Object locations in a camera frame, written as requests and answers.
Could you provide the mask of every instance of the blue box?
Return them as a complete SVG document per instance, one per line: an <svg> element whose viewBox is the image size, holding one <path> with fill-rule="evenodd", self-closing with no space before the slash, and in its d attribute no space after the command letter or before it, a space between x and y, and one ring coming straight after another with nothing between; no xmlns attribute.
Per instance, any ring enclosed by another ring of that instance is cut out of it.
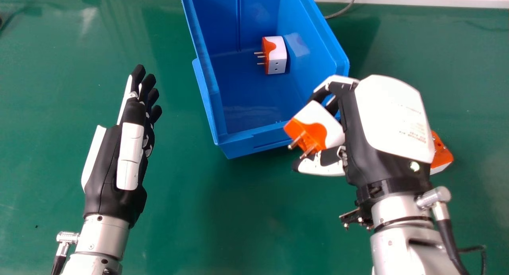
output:
<svg viewBox="0 0 509 275"><path fill-rule="evenodd" d="M214 143L228 159L288 145L282 127L332 74L345 52L313 0L182 0L196 49L196 79ZM285 74L267 76L253 54L283 36Z"/></svg>

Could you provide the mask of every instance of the robot's left hand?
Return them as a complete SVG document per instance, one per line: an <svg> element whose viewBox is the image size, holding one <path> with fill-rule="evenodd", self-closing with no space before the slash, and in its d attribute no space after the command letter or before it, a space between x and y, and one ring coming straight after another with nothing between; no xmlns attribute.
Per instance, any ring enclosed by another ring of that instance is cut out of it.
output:
<svg viewBox="0 0 509 275"><path fill-rule="evenodd" d="M132 228L145 208L143 179L154 148L154 124L162 114L156 79L138 65L129 75L117 124L97 126L82 174L84 218L108 215Z"/></svg>

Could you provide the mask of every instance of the orange and white plug adapter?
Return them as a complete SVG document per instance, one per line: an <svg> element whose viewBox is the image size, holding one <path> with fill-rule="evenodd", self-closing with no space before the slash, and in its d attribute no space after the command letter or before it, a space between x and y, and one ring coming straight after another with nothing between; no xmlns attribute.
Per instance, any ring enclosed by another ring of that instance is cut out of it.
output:
<svg viewBox="0 0 509 275"><path fill-rule="evenodd" d="M431 163L430 174L436 174L438 172L442 172L454 161L453 154L451 151L444 145L442 140L438 137L436 132L431 131L431 135L433 136L433 142L435 143L435 157L433 158L433 162Z"/></svg>
<svg viewBox="0 0 509 275"><path fill-rule="evenodd" d="M265 66L265 74L283 74L286 72L288 53L282 36L263 37L262 51L255 52L259 59L258 65Z"/></svg>
<svg viewBox="0 0 509 275"><path fill-rule="evenodd" d="M288 148L291 150L299 146L304 151L300 159L345 143L341 124L316 101L311 101L295 114L284 130L293 139Z"/></svg>

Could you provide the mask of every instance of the robotic arm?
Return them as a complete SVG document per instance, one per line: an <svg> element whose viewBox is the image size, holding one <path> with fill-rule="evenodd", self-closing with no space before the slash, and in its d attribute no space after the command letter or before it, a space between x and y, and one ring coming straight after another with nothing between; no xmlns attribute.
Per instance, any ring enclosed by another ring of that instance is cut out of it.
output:
<svg viewBox="0 0 509 275"><path fill-rule="evenodd" d="M60 232L51 275L62 272L71 244L76 250L63 275L120 275L129 230L145 208L143 179L155 143L156 79L138 65L129 75L117 124L97 126L82 173L85 193L81 233Z"/></svg>
<svg viewBox="0 0 509 275"><path fill-rule="evenodd" d="M418 90L387 76L331 76L285 131L294 139L289 148L304 151L294 170L345 175L356 186L357 207L340 219L346 229L374 230L373 274L468 274L451 231L451 194L429 181L434 136Z"/></svg>

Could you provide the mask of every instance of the green tabletop surface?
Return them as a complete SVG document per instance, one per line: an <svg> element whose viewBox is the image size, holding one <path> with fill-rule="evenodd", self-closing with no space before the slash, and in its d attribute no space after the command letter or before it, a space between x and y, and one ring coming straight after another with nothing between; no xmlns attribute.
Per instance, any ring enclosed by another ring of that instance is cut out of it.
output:
<svg viewBox="0 0 509 275"><path fill-rule="evenodd" d="M0 17L0 274L49 275L56 234L80 231L91 138L138 63L163 116L124 275L371 274L371 234L338 219L354 207L344 178L292 172L284 147L228 160L214 145L180 0L0 0ZM488 273L508 274L508 11L356 5L329 24L351 76L420 90L456 158L432 181L453 194L458 246L485 244Z"/></svg>

